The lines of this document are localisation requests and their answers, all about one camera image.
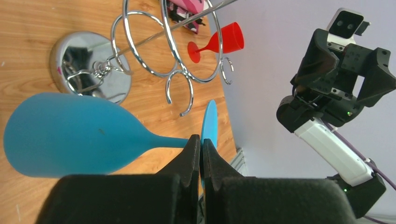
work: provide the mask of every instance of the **cable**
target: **cable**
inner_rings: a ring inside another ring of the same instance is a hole
[[[334,128],[327,122],[323,121],[323,123],[326,125],[326,127],[330,130],[333,130]],[[396,190],[396,185],[379,169],[377,168],[369,158],[366,158],[363,156],[362,153],[360,153],[357,148],[355,148],[344,136],[342,136],[340,133],[337,131],[333,132],[335,136],[337,136],[342,142],[344,142],[354,153],[358,155],[359,158],[361,158],[369,167],[371,167],[376,173],[378,173],[388,184]],[[375,218],[372,218],[370,216],[364,216],[365,219],[368,219],[372,222],[379,223],[379,224],[388,224],[383,221],[377,220]]]
[[[296,87],[295,86],[293,86],[293,88],[291,89],[291,94],[292,94],[292,96],[296,95]]]
[[[378,219],[372,218],[372,217],[370,217],[370,216],[364,216],[364,218],[365,218],[365,219],[368,219],[368,220],[370,220],[370,221],[372,221],[372,222],[379,223],[379,224],[389,224],[389,223],[385,223],[385,222],[383,222],[383,221],[380,221],[380,220],[378,220]]]
[[[313,100],[311,100],[310,102],[308,102],[305,105],[312,105],[312,104],[316,103],[316,101],[319,100],[320,98],[322,98],[322,96],[318,95],[317,97],[315,97]]]

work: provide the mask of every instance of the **pink object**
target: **pink object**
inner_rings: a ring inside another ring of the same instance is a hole
[[[223,35],[223,53],[231,53],[237,50],[241,50],[245,47],[245,41],[243,39],[243,33],[238,23],[233,22],[223,28],[221,28],[221,34]],[[188,55],[191,60],[195,63],[199,63],[201,60],[201,51],[211,50],[213,52],[219,52],[219,35],[216,32],[213,34],[209,43],[206,47],[198,49],[198,46],[194,42],[189,42],[187,45]]]
[[[169,0],[192,14],[198,14],[204,10],[205,0]]]
[[[172,21],[176,23],[181,22],[186,18],[189,18],[190,16],[193,16],[193,13],[187,11],[186,9],[176,5],[169,0],[167,1],[167,7],[169,10],[169,17],[172,19]],[[195,20],[189,24],[184,25],[184,27],[198,34],[199,25],[205,25],[204,23],[202,23],[202,19]]]

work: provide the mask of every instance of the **metal ring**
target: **metal ring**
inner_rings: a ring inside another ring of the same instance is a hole
[[[170,76],[168,76],[168,80],[166,81],[166,85],[165,85],[165,95],[166,95],[166,101],[168,102],[168,104],[172,103],[172,99],[170,98],[170,81],[172,80],[173,76],[177,73],[182,74],[187,79],[188,88],[190,89],[190,101],[188,103],[187,109],[184,112],[180,113],[180,116],[182,117],[182,116],[188,114],[188,112],[190,112],[190,110],[192,108],[192,103],[194,102],[194,90],[192,89],[191,79],[185,73],[185,71],[184,70],[174,70],[172,72],[172,74]]]
[[[183,61],[179,55],[179,52],[177,50],[175,39],[173,38],[172,33],[170,31],[170,25],[169,25],[169,21],[168,21],[168,10],[166,8],[166,0],[161,0],[160,2],[161,2],[161,15],[162,15],[163,26],[164,26],[166,38],[168,39],[168,44],[169,44],[170,50],[172,52],[172,55],[174,56],[176,61],[180,64],[180,67],[182,68],[182,70],[184,70],[187,73],[187,75],[195,82],[207,83],[207,82],[212,81],[216,77],[216,75],[220,69],[220,65],[222,63],[222,58],[223,58],[223,36],[221,33],[221,27],[219,24],[219,20],[217,19],[217,16],[216,16],[216,12],[213,11],[212,16],[215,21],[215,25],[216,25],[216,29],[217,29],[217,33],[218,33],[218,39],[219,39],[219,54],[218,54],[217,64],[216,64],[216,68],[212,75],[210,75],[208,78],[201,79],[201,78],[198,78],[198,77],[194,76],[193,74],[191,74],[191,72],[187,69],[187,67],[183,63]],[[206,2],[208,3],[209,7],[213,7],[210,0],[206,0]]]
[[[177,61],[175,62],[175,65],[173,66],[173,68],[168,73],[160,73],[160,72],[156,72],[156,71],[152,70],[144,62],[144,60],[139,56],[139,53],[137,52],[137,49],[136,49],[135,44],[134,44],[134,41],[132,39],[131,31],[129,29],[128,16],[130,16],[130,15],[145,15],[145,16],[150,17],[151,19],[153,19],[157,23],[159,23],[162,27],[163,27],[163,23],[158,18],[153,16],[152,14],[144,12],[144,11],[129,11],[127,13],[128,2],[129,2],[128,0],[124,0],[123,8],[122,8],[122,14],[119,15],[116,18],[116,20],[113,22],[113,25],[112,25],[111,41],[112,41],[112,49],[113,49],[114,56],[116,58],[116,62],[118,63],[119,66],[122,66],[122,63],[121,63],[120,59],[118,58],[118,52],[117,52],[117,48],[116,48],[116,45],[115,45],[115,38],[114,38],[114,36],[115,36],[115,27],[117,26],[118,22],[122,18],[122,21],[124,22],[124,31],[125,31],[125,34],[127,35],[127,40],[128,40],[129,47],[131,48],[132,53],[135,56],[135,58],[137,59],[137,61],[142,65],[142,67],[144,67],[144,69],[146,69],[148,72],[150,72],[151,74],[153,74],[155,76],[162,77],[162,78],[169,76],[173,72],[173,70],[175,70],[177,68]]]
[[[234,71],[234,66],[233,66],[233,63],[231,62],[231,60],[230,60],[228,57],[224,57],[223,60],[221,61],[220,70],[221,70],[221,74],[222,74],[222,76],[223,76],[224,82],[225,82],[227,85],[231,85],[231,83],[233,83],[233,81],[232,81],[232,80],[228,81],[227,78],[226,78],[226,73],[224,72],[224,67],[223,67],[224,59],[227,59],[228,63],[230,64],[231,71]]]

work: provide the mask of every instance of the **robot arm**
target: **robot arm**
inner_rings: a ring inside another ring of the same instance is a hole
[[[390,52],[356,45],[370,24],[361,14],[340,9],[328,30],[315,30],[297,74],[292,95],[276,112],[278,121],[303,139],[338,174],[334,180],[345,191],[355,216],[364,216],[385,192],[381,177],[331,127],[343,126],[363,108],[374,106],[396,89],[396,78],[388,69]],[[353,95],[357,76],[364,77],[358,96]]]

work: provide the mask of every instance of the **camera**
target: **camera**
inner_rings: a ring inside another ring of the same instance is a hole
[[[364,16],[361,13],[340,8],[327,27],[329,31],[328,42],[337,43],[341,46],[355,43],[354,34],[362,35],[368,25],[370,23],[364,22]]]

